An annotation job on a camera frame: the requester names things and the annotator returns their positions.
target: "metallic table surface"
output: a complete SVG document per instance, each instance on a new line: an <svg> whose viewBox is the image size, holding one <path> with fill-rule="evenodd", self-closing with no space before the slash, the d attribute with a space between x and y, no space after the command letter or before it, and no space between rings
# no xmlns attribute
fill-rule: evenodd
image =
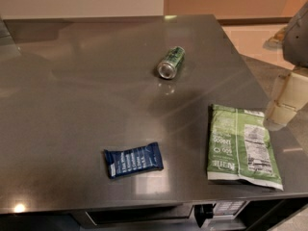
<svg viewBox="0 0 308 231"><path fill-rule="evenodd" d="M6 24L16 47L0 55L0 213L308 196L288 129L271 133L283 192L207 180L209 106L268 103L213 16ZM163 80L155 66L175 45L185 65ZM153 141L164 170L108 178L101 151Z"/></svg>

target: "can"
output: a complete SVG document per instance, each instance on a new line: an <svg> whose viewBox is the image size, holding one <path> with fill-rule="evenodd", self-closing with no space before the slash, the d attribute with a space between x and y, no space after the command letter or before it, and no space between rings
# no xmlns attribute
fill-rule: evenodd
<svg viewBox="0 0 308 231"><path fill-rule="evenodd" d="M169 49L165 57L157 66L159 74L164 79L173 79L184 61L184 56L185 50L180 46Z"/></svg>

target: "green food pouch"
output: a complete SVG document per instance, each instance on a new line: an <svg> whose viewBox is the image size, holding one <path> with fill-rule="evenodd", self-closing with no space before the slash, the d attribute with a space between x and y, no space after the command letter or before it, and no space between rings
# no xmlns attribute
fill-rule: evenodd
<svg viewBox="0 0 308 231"><path fill-rule="evenodd" d="M246 180L283 190L262 112L213 105L208 179Z"/></svg>

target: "blue wrapper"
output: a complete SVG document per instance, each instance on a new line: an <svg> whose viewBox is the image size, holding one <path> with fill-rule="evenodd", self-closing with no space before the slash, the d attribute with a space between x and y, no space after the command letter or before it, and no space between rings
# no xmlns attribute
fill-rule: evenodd
<svg viewBox="0 0 308 231"><path fill-rule="evenodd" d="M164 168L161 152L156 142L124 151L104 150L104 154L110 178Z"/></svg>

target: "can lid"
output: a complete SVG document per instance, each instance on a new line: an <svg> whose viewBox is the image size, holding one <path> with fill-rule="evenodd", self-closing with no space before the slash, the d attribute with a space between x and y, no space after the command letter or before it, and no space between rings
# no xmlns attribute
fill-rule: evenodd
<svg viewBox="0 0 308 231"><path fill-rule="evenodd" d="M173 79L176 75L176 69L169 64L161 64L158 72L165 79Z"/></svg>

